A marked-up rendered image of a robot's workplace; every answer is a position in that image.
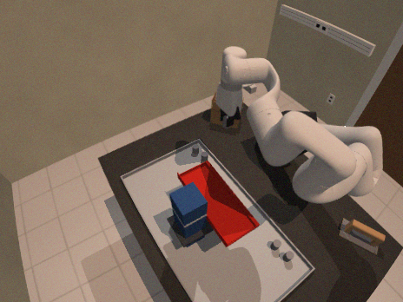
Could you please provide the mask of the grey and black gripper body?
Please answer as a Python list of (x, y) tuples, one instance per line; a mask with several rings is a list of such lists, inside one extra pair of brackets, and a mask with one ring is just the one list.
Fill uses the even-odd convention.
[[(224, 90), (224, 91), (223, 91)], [(241, 112), (242, 106), (242, 89), (238, 91), (227, 91), (218, 85), (216, 100), (217, 106), (228, 116), (234, 116), (236, 108), (239, 106)]]

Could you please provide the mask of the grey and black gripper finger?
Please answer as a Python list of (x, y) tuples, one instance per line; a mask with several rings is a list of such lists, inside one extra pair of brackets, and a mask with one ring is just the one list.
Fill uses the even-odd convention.
[(220, 111), (221, 111), (221, 119), (220, 119), (220, 121), (223, 121), (223, 117), (225, 116), (225, 115), (227, 115), (224, 111), (222, 111), (221, 109), (220, 109)]
[(239, 106), (236, 108), (235, 115), (234, 115), (234, 116), (231, 116), (231, 117), (230, 117), (230, 116), (228, 117), (226, 127), (230, 127), (230, 126), (234, 125), (234, 119), (236, 119), (236, 120), (240, 120), (240, 119), (241, 119)]

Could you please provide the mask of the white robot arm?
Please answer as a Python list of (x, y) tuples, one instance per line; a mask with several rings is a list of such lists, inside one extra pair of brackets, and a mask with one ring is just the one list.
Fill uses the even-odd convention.
[(382, 137), (377, 128), (319, 124), (298, 111), (282, 115), (277, 105), (280, 79), (272, 64), (264, 58), (247, 59), (242, 48), (225, 48), (221, 87), (253, 94), (257, 88), (253, 83), (263, 83), (268, 91), (247, 110), (265, 161), (279, 167), (304, 150), (313, 154), (294, 174), (293, 189), (299, 197), (322, 204), (346, 194), (364, 196), (374, 189), (383, 169)]

